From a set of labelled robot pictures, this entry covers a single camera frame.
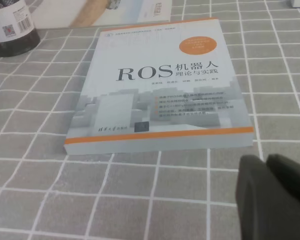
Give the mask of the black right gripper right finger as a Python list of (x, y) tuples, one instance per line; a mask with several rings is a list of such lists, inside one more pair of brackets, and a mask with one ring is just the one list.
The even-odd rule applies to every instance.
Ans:
[(300, 201), (300, 163), (281, 154), (270, 154), (266, 165), (289, 194)]

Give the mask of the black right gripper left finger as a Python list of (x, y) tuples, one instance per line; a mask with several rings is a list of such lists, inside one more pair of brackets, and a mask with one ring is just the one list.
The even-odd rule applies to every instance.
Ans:
[(255, 155), (240, 159), (236, 203), (243, 240), (300, 240), (300, 201)]

